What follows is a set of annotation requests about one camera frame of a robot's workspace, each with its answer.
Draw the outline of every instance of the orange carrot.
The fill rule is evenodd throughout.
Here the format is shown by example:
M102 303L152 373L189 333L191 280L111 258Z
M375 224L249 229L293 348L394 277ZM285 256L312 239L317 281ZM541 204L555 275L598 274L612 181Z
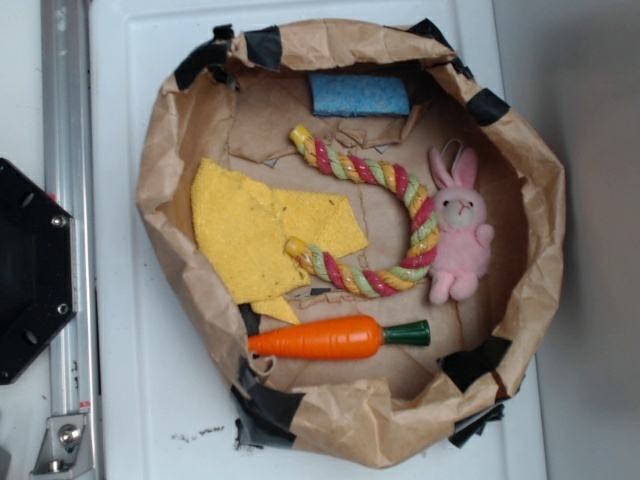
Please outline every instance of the orange carrot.
M249 337L249 350L259 355L345 360L375 355L385 343L429 345L426 320L382 328L368 315L333 318Z

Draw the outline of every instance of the metal rail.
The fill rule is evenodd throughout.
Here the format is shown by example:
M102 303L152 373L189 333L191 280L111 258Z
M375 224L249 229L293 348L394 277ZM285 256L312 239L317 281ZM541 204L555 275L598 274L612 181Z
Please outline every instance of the metal rail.
M45 189L73 215L76 317L50 345L51 412L32 478L101 479L89 0L41 0ZM73 444L68 443L73 433Z

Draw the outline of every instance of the paper bag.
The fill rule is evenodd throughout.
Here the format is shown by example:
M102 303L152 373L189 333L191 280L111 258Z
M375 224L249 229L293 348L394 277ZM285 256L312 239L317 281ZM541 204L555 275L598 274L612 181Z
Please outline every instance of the paper bag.
M412 113L315 118L311 71L400 77ZM346 195L370 243L349 263L386 267L407 248L403 205L384 189L307 166L287 138L299 123L338 150L403 165L430 192L429 148L457 138L477 150L476 187L496 236L489 273L473 297L430 305L428 278L386 298L356 297L321 280L287 296L302 322L355 313L383 326L426 318L430 347L383 347L370 359L339 363L250 357L247 336L283 324L234 304L197 248L190 186L203 157L274 188ZM381 145L383 155L372 148ZM136 201L172 288L229 382L241 441L377 468L445 437L460 444L469 419L499 416L499 404L516 394L558 305L563 168L513 109L476 83L429 21L402 30L313 20L237 37L229 27L216 29L162 85Z

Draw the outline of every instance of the yellow sponge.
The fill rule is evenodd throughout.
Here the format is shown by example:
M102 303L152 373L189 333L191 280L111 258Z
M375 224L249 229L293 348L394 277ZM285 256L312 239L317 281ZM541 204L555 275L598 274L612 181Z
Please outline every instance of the yellow sponge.
M200 250L238 304L297 323L283 294L310 283L284 252L291 236L335 256L367 246L342 195L271 189L203 158L191 187L193 226Z

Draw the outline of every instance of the twisted rope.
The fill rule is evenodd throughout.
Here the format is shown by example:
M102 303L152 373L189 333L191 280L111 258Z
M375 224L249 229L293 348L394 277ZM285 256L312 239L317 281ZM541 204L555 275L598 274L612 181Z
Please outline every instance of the twisted rope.
M322 173L354 183L380 185L395 193L411 217L411 247L400 265L377 271L346 265L330 253L295 237L287 241L285 251L309 274L366 297L394 295L422 280L436 256L440 231L433 200L417 177L401 165L338 153L302 125L294 128L289 138L307 163Z

